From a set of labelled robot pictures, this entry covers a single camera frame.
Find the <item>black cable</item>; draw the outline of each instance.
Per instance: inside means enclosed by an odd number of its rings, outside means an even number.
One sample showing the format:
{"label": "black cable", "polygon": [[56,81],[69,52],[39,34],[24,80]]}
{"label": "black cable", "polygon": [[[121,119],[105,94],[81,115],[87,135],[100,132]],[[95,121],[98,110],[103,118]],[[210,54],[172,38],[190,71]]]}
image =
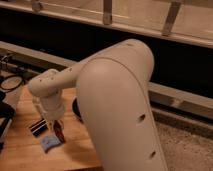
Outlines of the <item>black cable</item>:
{"label": "black cable", "polygon": [[[6,87],[4,87],[3,86],[3,84],[4,84],[4,82],[5,81],[8,81],[9,79],[11,79],[11,78],[20,78],[20,81],[15,85],[15,86],[13,86],[13,87],[11,87],[11,88],[6,88]],[[5,93],[9,93],[9,92],[11,92],[11,91],[13,91],[13,90],[15,90],[15,89],[17,89],[18,87],[20,87],[21,85],[22,85],[22,83],[24,83],[24,78],[22,77],[22,76],[20,76],[20,75],[9,75],[9,76],[7,76],[7,77],[4,77],[4,80],[1,82],[1,84],[0,84],[0,88],[2,89],[2,90],[4,90],[5,91]]]}
{"label": "black cable", "polygon": [[[12,54],[9,53],[9,54],[6,54],[5,56],[3,56],[3,57],[1,58],[1,60],[0,60],[0,75],[1,75],[1,70],[2,70],[2,68],[3,68],[3,62],[5,62],[6,70],[8,70],[9,72],[11,72],[11,71],[9,70],[9,68],[8,68],[8,65],[7,65],[7,63],[8,63],[9,60],[11,59],[11,57],[12,57]],[[9,93],[9,92],[11,92],[11,91],[17,89],[18,87],[20,87],[22,84],[25,83],[25,80],[24,80],[24,78],[23,78],[23,76],[22,76],[22,75],[23,75],[23,71],[24,71],[24,70],[21,69],[20,66],[18,66],[18,67],[16,68],[16,72],[18,72],[19,74],[13,74],[13,75],[9,75],[9,76],[6,76],[6,77],[1,76],[0,88],[1,88],[2,90],[4,90],[5,93]],[[9,79],[13,79],[13,78],[19,78],[20,81],[19,81],[15,86],[13,86],[13,87],[11,87],[11,88],[7,88],[7,87],[4,87],[4,86],[3,86],[4,83],[5,83],[5,81],[8,81]]]}

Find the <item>wooden table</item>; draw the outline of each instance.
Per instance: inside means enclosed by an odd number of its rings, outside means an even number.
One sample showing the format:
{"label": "wooden table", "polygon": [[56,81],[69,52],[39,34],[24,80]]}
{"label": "wooden table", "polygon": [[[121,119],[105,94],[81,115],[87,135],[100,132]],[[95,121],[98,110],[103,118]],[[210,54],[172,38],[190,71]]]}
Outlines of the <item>wooden table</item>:
{"label": "wooden table", "polygon": [[28,129],[39,120],[40,116],[33,107],[31,95],[24,87],[17,113],[0,154],[0,171],[59,171],[100,166],[85,126],[72,113],[71,104],[74,97],[75,89],[63,91],[66,106],[63,132],[66,143],[45,154],[40,146],[40,140],[48,134],[48,131],[35,138]]}

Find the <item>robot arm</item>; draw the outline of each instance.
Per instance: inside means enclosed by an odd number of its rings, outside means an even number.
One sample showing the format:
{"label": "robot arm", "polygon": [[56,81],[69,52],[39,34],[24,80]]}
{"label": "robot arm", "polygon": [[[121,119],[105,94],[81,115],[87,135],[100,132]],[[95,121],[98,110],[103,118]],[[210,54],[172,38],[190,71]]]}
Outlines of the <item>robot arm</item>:
{"label": "robot arm", "polygon": [[29,90],[43,117],[54,121],[64,112],[61,90],[76,86],[82,119],[105,171],[166,171],[148,98],[153,65],[145,44],[126,40],[61,72],[46,71],[30,81]]}

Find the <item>blue object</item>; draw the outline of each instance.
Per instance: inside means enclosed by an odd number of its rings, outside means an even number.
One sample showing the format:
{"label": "blue object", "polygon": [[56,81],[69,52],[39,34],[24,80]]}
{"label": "blue object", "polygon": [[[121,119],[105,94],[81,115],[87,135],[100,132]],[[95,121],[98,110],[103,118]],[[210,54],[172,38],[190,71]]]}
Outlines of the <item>blue object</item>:
{"label": "blue object", "polygon": [[60,144],[61,141],[55,134],[48,135],[41,140],[41,146],[45,153],[47,153],[49,149],[56,147]]}

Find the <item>black wall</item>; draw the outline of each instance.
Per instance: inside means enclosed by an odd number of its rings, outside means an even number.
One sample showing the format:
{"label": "black wall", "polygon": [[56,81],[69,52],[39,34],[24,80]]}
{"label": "black wall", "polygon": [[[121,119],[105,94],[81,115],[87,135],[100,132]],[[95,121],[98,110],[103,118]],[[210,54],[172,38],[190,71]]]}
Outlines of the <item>black wall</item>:
{"label": "black wall", "polygon": [[152,81],[213,98],[213,50],[0,8],[0,40],[79,61],[136,38],[155,57]]}

